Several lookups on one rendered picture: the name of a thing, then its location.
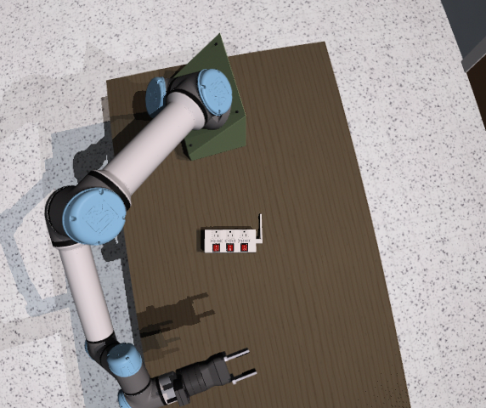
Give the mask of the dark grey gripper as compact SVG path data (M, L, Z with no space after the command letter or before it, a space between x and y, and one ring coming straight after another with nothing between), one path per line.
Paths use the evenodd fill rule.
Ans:
M210 356L207 360L179 368L176 372L170 371L160 375L158 378L164 400L168 405L178 401L181 407L190 403L189 397L192 395L204 392L213 386L222 386L231 382L236 384L239 380L257 374L253 368L236 377L233 373L229 375L225 361L249 353L248 348L227 356L223 351Z

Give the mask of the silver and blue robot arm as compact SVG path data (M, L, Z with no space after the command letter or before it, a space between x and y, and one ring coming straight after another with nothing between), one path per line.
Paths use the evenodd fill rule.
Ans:
M229 80L216 69L154 77L145 95L153 119L102 170L57 189L46 202L48 233L59 250L86 338L84 348L118 381L121 408L167 403L159 376L150 378L135 346L116 339L90 245L105 244L121 232L132 194L192 129L220 128L229 118L232 98Z

